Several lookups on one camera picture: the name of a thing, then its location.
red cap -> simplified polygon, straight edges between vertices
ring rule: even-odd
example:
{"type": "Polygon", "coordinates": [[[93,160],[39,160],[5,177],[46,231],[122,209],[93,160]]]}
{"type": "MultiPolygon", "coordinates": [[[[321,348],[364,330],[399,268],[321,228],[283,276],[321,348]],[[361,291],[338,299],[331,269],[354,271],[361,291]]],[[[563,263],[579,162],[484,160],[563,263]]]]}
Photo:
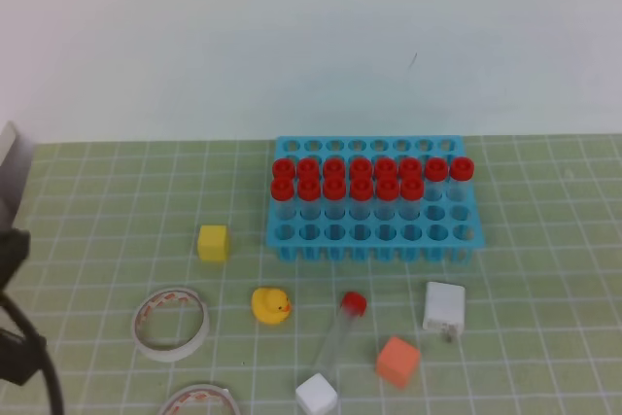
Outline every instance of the red cap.
{"type": "Polygon", "coordinates": [[[383,201],[393,201],[399,196],[397,179],[384,178],[376,182],[376,196],[383,201]]]}
{"type": "Polygon", "coordinates": [[[405,157],[399,162],[399,176],[402,179],[406,177],[421,177],[421,162],[415,157],[405,157]]]}
{"type": "Polygon", "coordinates": [[[313,157],[306,157],[298,162],[298,179],[319,179],[320,164],[313,157]]]}
{"type": "Polygon", "coordinates": [[[276,159],[274,163],[272,164],[272,176],[275,179],[278,179],[279,177],[285,177],[287,179],[294,179],[295,178],[294,163],[290,159],[287,159],[286,157],[283,157],[281,159],[276,159]]]}
{"type": "Polygon", "coordinates": [[[447,162],[440,157],[431,157],[426,162],[426,178],[431,182],[442,182],[447,177],[447,162]]]}
{"type": "Polygon", "coordinates": [[[324,198],[337,201],[346,195],[346,181],[339,176],[333,175],[324,179],[324,198]]]}
{"type": "Polygon", "coordinates": [[[367,308],[367,300],[357,292],[346,292],[341,300],[341,307],[348,310],[353,315],[362,316],[367,308]]]}
{"type": "Polygon", "coordinates": [[[473,178],[475,172],[475,164],[468,157],[456,157],[451,161],[449,175],[458,182],[466,182],[473,178]]]}
{"type": "Polygon", "coordinates": [[[424,195],[424,181],[421,177],[406,177],[401,179],[401,197],[408,201],[417,201],[424,195]]]}
{"type": "Polygon", "coordinates": [[[298,180],[298,197],[304,201],[320,198],[320,181],[317,179],[298,180]]]}
{"type": "Polygon", "coordinates": [[[287,201],[294,197],[294,182],[286,177],[274,179],[270,184],[270,193],[277,201],[287,201]]]}
{"type": "Polygon", "coordinates": [[[396,162],[390,157],[379,157],[378,160],[376,160],[376,166],[373,169],[373,175],[376,180],[380,180],[385,177],[397,177],[396,162]]]}
{"type": "Polygon", "coordinates": [[[350,197],[357,201],[368,201],[373,197],[373,183],[371,179],[359,178],[350,182],[350,197]]]}
{"type": "Polygon", "coordinates": [[[340,157],[331,157],[324,162],[322,172],[325,177],[336,176],[345,179],[346,164],[343,163],[343,160],[341,160],[340,157]]]}
{"type": "Polygon", "coordinates": [[[350,162],[350,178],[358,179],[358,178],[371,178],[371,173],[373,172],[373,167],[371,166],[371,162],[369,159],[365,159],[364,157],[355,157],[350,162]]]}

rubber duck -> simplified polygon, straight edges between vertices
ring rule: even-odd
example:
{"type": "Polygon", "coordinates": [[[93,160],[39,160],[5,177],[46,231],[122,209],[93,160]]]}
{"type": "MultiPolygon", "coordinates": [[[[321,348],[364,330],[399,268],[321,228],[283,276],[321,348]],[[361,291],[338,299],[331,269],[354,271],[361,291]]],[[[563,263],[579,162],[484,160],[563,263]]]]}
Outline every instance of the rubber duck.
{"type": "Polygon", "coordinates": [[[260,287],[253,292],[251,307],[255,318],[266,325],[283,323],[292,312],[287,294],[280,289],[267,287],[260,287]]]}

green cutting mat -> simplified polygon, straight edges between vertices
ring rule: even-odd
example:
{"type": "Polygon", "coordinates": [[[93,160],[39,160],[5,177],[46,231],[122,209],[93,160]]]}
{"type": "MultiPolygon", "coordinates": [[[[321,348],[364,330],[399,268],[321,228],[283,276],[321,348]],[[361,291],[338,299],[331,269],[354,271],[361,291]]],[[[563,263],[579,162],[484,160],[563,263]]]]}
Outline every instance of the green cutting mat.
{"type": "MultiPolygon", "coordinates": [[[[475,137],[466,153],[489,245],[471,265],[283,264],[263,247],[272,142],[42,146],[17,220],[32,254],[10,293],[48,338],[72,415],[156,414],[196,382],[229,388],[245,415],[300,413],[295,386],[347,290],[370,306],[340,359],[335,413],[622,413],[622,136],[475,137]],[[229,225],[224,267],[197,259],[202,224],[229,225]],[[466,287],[459,344],[421,328],[430,280],[466,287]],[[283,325],[254,320],[260,284],[290,294],[283,325]],[[154,363],[129,323],[169,285],[208,302],[210,337],[154,363]],[[404,391],[374,374],[392,334],[423,353],[404,391]]],[[[191,320],[169,315],[175,337],[191,320]]],[[[41,377],[0,386],[0,411],[47,413],[41,377]]]]}

white cube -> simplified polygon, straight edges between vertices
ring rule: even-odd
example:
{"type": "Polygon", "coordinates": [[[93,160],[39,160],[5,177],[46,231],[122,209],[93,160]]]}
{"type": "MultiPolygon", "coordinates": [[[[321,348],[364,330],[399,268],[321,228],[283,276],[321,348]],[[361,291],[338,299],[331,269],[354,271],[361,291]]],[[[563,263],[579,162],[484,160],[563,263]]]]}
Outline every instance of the white cube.
{"type": "Polygon", "coordinates": [[[316,373],[296,388],[295,399],[307,415],[325,415],[337,405],[337,392],[316,373]]]}
{"type": "Polygon", "coordinates": [[[456,335],[465,329],[465,288],[439,282],[428,282],[424,329],[454,329],[456,335]]]}

double-sided tape roll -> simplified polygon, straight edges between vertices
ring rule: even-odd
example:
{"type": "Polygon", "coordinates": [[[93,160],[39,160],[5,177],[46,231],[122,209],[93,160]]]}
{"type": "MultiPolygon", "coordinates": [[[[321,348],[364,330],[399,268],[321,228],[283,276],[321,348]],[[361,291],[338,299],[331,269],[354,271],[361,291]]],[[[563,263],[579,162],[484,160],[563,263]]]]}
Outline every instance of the double-sided tape roll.
{"type": "Polygon", "coordinates": [[[182,389],[179,393],[175,393],[157,412],[157,415],[173,415],[176,414],[182,405],[186,402],[207,402],[210,399],[219,399],[225,407],[229,409],[232,415],[240,415],[240,409],[237,403],[231,397],[227,389],[212,386],[211,384],[197,384],[182,389]]]}
{"type": "Polygon", "coordinates": [[[163,289],[149,296],[136,310],[134,318],[131,323],[131,334],[134,339],[134,343],[138,350],[148,359],[155,360],[156,362],[172,363],[177,360],[184,359],[191,355],[198,349],[207,337],[207,332],[210,328],[210,320],[207,314],[207,305],[195,291],[186,289],[183,287],[176,287],[172,289],[163,289]],[[162,306],[164,303],[170,301],[181,301],[188,303],[194,301],[201,309],[203,313],[203,321],[201,327],[198,329],[194,337],[181,345],[180,347],[173,349],[159,349],[150,347],[139,337],[140,328],[143,326],[151,312],[162,306]]]}

